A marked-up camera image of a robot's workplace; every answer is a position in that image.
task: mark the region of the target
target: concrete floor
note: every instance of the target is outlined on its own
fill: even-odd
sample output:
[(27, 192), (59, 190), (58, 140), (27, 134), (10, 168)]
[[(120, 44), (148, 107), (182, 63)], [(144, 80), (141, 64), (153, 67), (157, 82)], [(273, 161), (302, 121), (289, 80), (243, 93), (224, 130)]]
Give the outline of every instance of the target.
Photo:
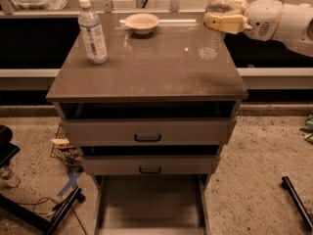
[[(286, 190), (287, 175), (304, 206), (313, 212), (313, 146), (299, 128), (313, 105), (243, 105), (234, 133), (205, 191), (211, 235), (308, 234)], [(12, 169), (22, 179), (16, 188), (0, 181), (0, 193), (17, 203), (36, 203), (42, 197), (57, 201), (68, 183), (67, 168), (51, 158), (59, 118), (52, 107), (0, 107), (0, 124), (14, 132), (21, 151)], [(87, 234), (93, 234), (97, 189), (84, 172), (77, 178), (86, 201), (73, 208)], [(36, 207), (48, 212), (51, 202)], [(0, 234), (41, 234), (0, 210)], [(70, 211), (55, 234), (84, 234)]]

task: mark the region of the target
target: plastic water bottle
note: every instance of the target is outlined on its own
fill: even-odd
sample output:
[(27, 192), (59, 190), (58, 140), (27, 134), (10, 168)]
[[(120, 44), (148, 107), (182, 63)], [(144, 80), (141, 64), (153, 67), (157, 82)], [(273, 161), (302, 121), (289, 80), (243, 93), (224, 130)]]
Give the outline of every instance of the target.
[(11, 187), (16, 187), (21, 182), (21, 179), (5, 165), (0, 168), (0, 177)]
[[(205, 14), (215, 13), (224, 14), (235, 9), (234, 0), (209, 0), (205, 7)], [(209, 29), (203, 21), (201, 28), (201, 47), (199, 48), (199, 55), (206, 60), (213, 60), (216, 58), (219, 44), (224, 40), (225, 32)]]
[(99, 15), (91, 8), (90, 0), (79, 0), (81, 12), (78, 23), (91, 63), (99, 65), (108, 58), (107, 46)]

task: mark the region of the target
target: white bottle cap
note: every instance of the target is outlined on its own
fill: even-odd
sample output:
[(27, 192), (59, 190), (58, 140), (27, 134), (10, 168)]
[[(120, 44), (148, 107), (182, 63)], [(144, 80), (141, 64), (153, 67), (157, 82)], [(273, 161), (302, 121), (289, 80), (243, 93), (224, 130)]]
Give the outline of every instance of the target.
[(91, 7), (90, 0), (79, 0), (79, 6), (81, 8), (90, 8)]

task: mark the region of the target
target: black drawer handle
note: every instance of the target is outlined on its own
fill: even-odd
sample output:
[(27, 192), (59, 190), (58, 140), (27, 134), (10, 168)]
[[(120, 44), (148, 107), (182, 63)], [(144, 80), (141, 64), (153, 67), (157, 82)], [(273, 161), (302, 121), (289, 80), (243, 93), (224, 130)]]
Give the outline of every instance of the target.
[(139, 167), (139, 172), (142, 174), (160, 174), (161, 172), (161, 167), (156, 168), (156, 169), (150, 169), (150, 168), (142, 168), (141, 166)]
[(136, 142), (158, 142), (161, 139), (161, 134), (158, 133), (138, 133), (135, 134)]

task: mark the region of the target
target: bowl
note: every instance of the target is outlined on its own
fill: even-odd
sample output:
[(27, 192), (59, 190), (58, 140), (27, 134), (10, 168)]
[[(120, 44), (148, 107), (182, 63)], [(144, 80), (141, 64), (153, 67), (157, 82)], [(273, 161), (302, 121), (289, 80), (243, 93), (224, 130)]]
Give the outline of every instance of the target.
[(153, 14), (134, 14), (125, 19), (126, 26), (133, 29), (136, 34), (145, 35), (153, 31), (158, 25), (159, 18)]

